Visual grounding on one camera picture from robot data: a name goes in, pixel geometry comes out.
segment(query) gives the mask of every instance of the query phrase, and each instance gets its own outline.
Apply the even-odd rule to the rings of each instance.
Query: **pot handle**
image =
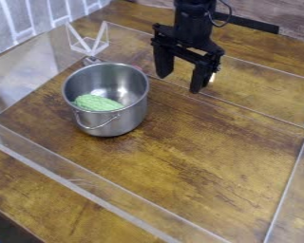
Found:
[[[98,128],[102,128],[103,126],[106,126],[108,123],[111,123],[111,121],[114,121],[115,119],[118,119],[120,117],[119,114],[116,114],[111,119],[108,119],[103,124],[98,125],[98,126],[94,126],[94,127],[90,127],[90,126],[86,126],[80,120],[80,117],[79,117],[79,111],[75,111],[75,116],[76,116],[76,122],[79,123],[79,125],[87,129],[87,130],[95,130]]]

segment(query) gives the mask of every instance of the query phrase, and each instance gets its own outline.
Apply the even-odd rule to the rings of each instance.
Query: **wood grain surface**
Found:
[[[173,12],[115,1],[76,27],[94,35],[102,20],[153,32],[157,21],[173,22]],[[215,39],[231,55],[304,75],[304,43],[234,26],[217,31]],[[0,122],[227,239],[261,242],[304,130],[153,80],[150,113],[139,129],[114,139],[90,137],[62,97],[62,83],[79,67],[10,109]],[[7,171],[19,180],[0,177],[0,209],[48,242],[158,240],[0,153],[0,173]]]

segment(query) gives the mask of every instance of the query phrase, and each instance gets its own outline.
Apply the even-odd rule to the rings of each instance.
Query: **metal pot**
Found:
[[[131,65],[98,64],[78,70],[66,80],[63,97],[71,106],[80,129],[99,137],[114,137],[133,131],[147,113],[150,82]],[[88,111],[74,104],[84,94],[100,95],[122,103],[112,111]]]

